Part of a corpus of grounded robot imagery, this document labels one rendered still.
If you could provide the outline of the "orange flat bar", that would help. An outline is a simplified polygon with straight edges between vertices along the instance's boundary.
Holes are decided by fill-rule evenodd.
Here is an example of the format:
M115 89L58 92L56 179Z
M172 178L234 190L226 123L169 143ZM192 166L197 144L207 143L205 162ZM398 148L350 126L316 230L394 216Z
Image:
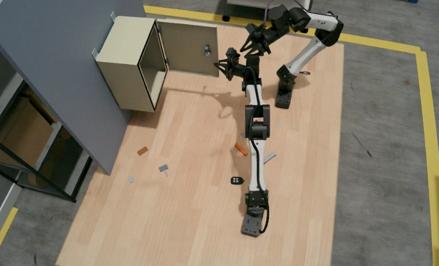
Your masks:
M241 146L239 146L237 143L235 144L235 147L238 148L245 156L248 154Z

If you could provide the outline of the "black key fob with grey buttons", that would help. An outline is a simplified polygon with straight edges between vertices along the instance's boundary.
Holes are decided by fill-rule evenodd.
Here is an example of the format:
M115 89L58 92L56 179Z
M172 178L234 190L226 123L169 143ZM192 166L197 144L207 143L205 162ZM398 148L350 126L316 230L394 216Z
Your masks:
M231 183L235 184L235 185L242 184L244 182L243 180L244 179L242 177L232 177L231 178Z

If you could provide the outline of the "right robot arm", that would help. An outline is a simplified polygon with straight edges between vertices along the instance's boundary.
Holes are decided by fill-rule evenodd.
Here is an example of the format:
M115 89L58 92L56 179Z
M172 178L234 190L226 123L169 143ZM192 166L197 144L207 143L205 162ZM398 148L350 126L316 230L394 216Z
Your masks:
M310 13L299 7L288 10L283 4L270 9L268 17L274 28L272 31L276 31L276 36L279 39L290 32L289 26L295 33L306 28L316 28L315 36L309 44L294 59L286 65L283 64L276 72L280 79L276 102L290 105L292 86L295 84L294 79L316 54L326 47L333 46L338 41L344 24L333 16Z

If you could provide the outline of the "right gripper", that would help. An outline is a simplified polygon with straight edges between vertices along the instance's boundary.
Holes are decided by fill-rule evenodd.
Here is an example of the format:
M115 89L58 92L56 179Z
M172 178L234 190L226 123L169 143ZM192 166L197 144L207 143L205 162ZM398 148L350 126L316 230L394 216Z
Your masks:
M244 52L247 51L249 49L251 49L245 56L244 58L251 58L251 57L260 57L260 56L264 56L264 53L267 52L268 55L271 54L271 50L269 48L269 45L274 43L275 41L277 41L279 39L276 33L276 31L272 31L274 28L271 26L268 29L265 29L262 25L261 26L256 26L255 24L251 23L251 25L253 26L253 28L256 30L256 32L258 33L259 31L263 32L261 33L260 37L255 38L254 36L249 35L246 42L244 43L244 45L242 46L242 48L239 50L240 52ZM246 47L246 45L249 42L252 42L249 46ZM246 48L245 48L246 47ZM255 51L258 51L257 53L251 54ZM251 55L250 55L251 54Z

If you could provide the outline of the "grey wall panel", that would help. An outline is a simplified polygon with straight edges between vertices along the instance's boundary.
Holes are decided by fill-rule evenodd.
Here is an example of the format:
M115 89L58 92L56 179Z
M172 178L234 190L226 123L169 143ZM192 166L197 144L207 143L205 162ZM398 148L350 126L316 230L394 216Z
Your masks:
M0 52L106 175L133 112L120 109L92 52L142 0L0 0Z

